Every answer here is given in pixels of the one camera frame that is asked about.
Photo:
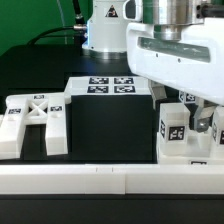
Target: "white 3d-printed part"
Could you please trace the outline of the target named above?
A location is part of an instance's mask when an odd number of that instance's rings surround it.
[[[70,95],[64,93],[7,97],[7,110],[0,119],[0,159],[19,158],[26,125],[35,124],[46,124],[47,155],[66,154],[65,104],[70,102]]]

